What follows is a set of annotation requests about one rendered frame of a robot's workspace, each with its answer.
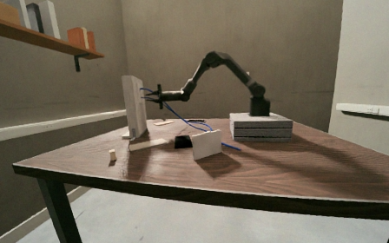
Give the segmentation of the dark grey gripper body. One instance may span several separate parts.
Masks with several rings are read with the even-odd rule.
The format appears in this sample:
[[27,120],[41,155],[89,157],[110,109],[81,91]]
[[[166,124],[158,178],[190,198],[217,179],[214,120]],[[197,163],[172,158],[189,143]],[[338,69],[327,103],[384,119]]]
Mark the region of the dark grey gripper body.
[[162,92],[162,86],[161,84],[157,84],[158,90],[159,90],[159,100],[160,100],[160,109],[163,109],[163,103],[162,102],[170,102],[169,100],[169,92]]

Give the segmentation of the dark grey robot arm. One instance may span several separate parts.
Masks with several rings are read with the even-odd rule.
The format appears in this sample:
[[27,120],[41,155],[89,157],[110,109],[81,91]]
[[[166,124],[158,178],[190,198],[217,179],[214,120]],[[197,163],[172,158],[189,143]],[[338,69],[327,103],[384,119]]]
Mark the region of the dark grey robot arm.
[[171,102],[187,102],[190,99],[190,95],[193,93],[197,86],[197,81],[206,70],[210,69],[210,66],[208,65],[214,64],[212,67],[216,68],[220,66],[219,63],[221,65],[226,65],[237,77],[241,79],[240,81],[242,81],[242,83],[248,87],[247,89],[251,91],[250,95],[253,97],[249,98],[249,114],[247,115],[250,117],[270,116],[270,99],[265,98],[264,96],[266,92],[265,87],[252,79],[251,76],[229,54],[217,51],[211,51],[205,55],[193,78],[187,81],[187,84],[181,91],[169,92],[169,100]]

